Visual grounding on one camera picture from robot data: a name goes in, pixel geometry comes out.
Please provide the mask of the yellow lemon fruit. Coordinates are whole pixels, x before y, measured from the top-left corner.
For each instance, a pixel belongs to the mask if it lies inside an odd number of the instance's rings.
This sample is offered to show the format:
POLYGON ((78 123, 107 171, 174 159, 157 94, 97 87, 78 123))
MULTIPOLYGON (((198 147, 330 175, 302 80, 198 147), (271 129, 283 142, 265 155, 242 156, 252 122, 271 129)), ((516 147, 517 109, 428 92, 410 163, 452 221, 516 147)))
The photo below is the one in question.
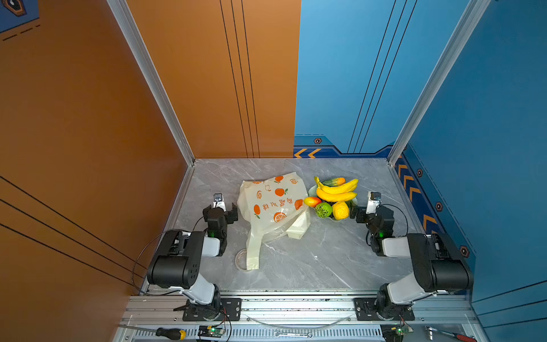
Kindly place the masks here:
POLYGON ((333 206, 332 215, 335 220, 340 221, 350 217, 350 208, 346 202, 336 202, 333 206))

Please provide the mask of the cream plastic bag orange print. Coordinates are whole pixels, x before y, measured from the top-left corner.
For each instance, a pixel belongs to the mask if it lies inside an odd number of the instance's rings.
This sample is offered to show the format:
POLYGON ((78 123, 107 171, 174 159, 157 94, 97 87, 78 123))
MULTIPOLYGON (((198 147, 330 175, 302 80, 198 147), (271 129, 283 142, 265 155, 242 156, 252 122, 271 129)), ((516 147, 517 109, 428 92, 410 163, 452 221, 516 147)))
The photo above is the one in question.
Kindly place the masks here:
POLYGON ((237 206, 250 223, 246 242, 246 268, 259 269, 263 244, 287 236, 301 239, 311 224, 308 191, 295 172, 262 181, 244 181, 237 206))

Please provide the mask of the green bumpy fruit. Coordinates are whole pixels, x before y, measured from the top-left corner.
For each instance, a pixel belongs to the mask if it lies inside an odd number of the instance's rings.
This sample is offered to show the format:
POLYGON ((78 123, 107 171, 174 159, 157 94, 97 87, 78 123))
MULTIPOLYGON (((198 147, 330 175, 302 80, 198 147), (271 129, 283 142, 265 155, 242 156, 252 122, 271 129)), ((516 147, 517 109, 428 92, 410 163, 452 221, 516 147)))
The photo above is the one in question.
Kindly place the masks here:
POLYGON ((320 218, 329 218, 333 214, 333 208, 328 202, 322 202, 314 209, 316 215, 320 218))

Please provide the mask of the red yellow mango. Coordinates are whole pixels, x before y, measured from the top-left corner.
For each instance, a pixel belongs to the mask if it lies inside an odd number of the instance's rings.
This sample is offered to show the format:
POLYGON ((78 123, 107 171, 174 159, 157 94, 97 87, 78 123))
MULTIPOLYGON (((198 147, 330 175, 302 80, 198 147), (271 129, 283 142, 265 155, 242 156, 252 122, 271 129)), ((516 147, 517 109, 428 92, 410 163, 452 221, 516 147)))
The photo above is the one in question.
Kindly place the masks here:
POLYGON ((322 203, 322 199, 317 197, 307 197, 303 200, 303 203, 307 205, 308 207, 315 208, 317 205, 322 203))

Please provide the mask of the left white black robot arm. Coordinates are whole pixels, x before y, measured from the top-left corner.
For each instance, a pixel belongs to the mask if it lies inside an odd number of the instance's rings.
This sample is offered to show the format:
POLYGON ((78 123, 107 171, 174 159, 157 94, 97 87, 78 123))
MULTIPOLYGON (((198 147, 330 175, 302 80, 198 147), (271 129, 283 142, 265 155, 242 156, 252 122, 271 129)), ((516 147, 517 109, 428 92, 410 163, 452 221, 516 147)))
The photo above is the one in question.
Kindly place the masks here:
POLYGON ((200 273, 204 257, 221 257, 227 246, 227 228, 238 220, 238 208, 227 211, 210 205, 203 210, 207 223, 204 231, 170 230, 163 235, 148 267, 151 285, 173 290, 186 296, 187 303, 174 309, 182 312, 185 321, 224 319, 229 309, 222 303, 216 284, 200 273))

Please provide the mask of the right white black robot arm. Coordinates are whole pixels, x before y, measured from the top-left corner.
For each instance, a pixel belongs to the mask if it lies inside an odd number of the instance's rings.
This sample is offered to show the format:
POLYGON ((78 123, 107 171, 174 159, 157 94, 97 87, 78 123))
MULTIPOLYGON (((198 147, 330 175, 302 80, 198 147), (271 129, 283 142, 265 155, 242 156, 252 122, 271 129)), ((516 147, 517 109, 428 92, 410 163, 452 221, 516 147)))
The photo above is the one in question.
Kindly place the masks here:
POLYGON ((372 309, 380 319, 408 319, 413 316, 416 301, 473 287, 472 271, 449 235, 408 232, 396 237, 393 211, 385 205, 372 210, 357 207, 351 215, 357 223, 366 225, 366 241, 377 256, 412 262, 409 275, 382 285, 374 303, 363 307, 372 309))

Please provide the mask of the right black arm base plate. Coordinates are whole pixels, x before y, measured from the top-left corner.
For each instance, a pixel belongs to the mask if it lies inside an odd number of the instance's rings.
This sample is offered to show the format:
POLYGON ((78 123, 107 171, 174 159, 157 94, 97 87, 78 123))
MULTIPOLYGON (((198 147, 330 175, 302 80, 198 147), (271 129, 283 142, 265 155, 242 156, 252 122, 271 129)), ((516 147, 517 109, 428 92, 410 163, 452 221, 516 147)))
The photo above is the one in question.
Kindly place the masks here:
POLYGON ((359 321, 415 320, 414 311, 410 305, 398 305, 389 301, 379 303, 373 298, 355 298, 353 303, 359 321))

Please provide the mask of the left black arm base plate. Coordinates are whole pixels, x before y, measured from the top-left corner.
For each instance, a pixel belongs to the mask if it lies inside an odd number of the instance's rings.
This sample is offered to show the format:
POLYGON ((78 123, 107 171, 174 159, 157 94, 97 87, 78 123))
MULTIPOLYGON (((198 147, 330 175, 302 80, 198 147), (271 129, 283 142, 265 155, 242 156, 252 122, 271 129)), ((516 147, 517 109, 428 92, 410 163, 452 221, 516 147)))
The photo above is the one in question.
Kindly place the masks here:
POLYGON ((239 321, 241 313, 242 300, 236 297, 222 297, 219 301, 208 305, 194 304, 188 301, 183 310, 182 320, 221 322, 227 317, 231 321, 239 321))

